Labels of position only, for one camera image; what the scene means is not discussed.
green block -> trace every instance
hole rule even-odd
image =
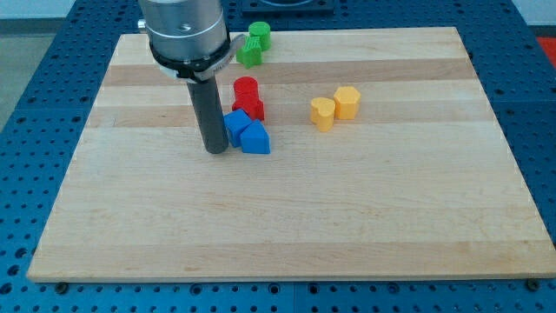
[[[249,35],[251,37],[259,37],[261,39],[261,48],[263,51],[270,49],[270,25],[265,22],[254,22],[249,25]]]
[[[241,49],[237,51],[235,59],[239,63],[243,63],[246,69],[253,65],[262,64],[262,48],[259,37],[249,37]]]

blue pegboard table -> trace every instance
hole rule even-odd
[[[334,14],[241,14],[274,30],[456,26],[553,241],[556,80],[509,0],[338,0]],[[136,0],[77,0],[0,135],[0,312],[556,311],[556,280],[383,283],[34,284],[25,278],[84,122]]]

blue block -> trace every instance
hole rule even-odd
[[[248,117],[244,110],[239,109],[228,113],[224,117],[224,124],[226,125],[228,139],[232,147],[241,146],[242,140],[240,135],[251,124],[251,118]]]
[[[258,119],[251,123],[240,137],[243,153],[270,154],[270,138]]]

yellow block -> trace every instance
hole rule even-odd
[[[334,125],[336,103],[332,99],[317,97],[311,100],[311,122],[320,131],[329,131]]]
[[[359,111],[361,93],[353,86],[343,86],[334,93],[334,100],[338,119],[354,119]]]

wooden board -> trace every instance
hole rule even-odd
[[[555,276],[556,252],[453,28],[273,33],[269,156],[202,147],[183,83],[121,37],[29,270],[37,282]],[[313,97],[361,91],[328,133]]]

